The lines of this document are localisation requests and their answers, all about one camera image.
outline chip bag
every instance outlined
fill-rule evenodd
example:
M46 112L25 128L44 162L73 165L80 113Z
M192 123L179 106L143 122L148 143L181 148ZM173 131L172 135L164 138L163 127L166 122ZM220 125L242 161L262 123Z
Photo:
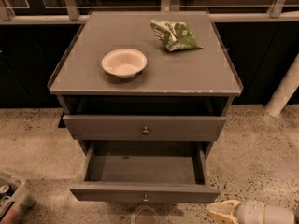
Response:
M150 27L170 52L202 48L198 45L192 30L185 22L151 20Z

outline floor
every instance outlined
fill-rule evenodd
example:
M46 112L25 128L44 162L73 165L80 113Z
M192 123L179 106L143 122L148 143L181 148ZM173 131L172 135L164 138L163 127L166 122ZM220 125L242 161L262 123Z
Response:
M84 154L61 109L0 109L0 169L27 180L36 200L19 223L215 223L203 204L79 202L69 186L81 176ZM216 201L253 199L294 210L299 202L299 105L273 118L262 105L233 105L206 161Z

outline empty drawer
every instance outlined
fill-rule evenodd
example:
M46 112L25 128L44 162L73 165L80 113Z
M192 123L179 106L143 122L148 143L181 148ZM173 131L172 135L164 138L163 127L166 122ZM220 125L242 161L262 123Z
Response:
M212 203L199 142L92 142L82 182L70 190L80 201Z
M78 140L216 141L225 117L66 115Z

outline bowl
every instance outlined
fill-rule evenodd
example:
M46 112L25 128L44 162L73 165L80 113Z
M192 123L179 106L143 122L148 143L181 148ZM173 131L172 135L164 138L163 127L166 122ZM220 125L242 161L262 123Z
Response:
M130 78L146 67L146 56L136 49L116 49L102 60L103 69L119 78Z

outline drawer handle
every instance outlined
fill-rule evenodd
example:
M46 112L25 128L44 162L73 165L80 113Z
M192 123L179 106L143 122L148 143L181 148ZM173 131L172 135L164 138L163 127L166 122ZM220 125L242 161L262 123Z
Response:
M149 199L148 199L148 195L147 195L147 194L145 194L145 195L144 195L143 202L144 202L144 203L147 203L148 201L149 201Z
M143 135L148 135L150 134L150 131L148 130L148 127L144 127L143 130L142 130L142 134Z

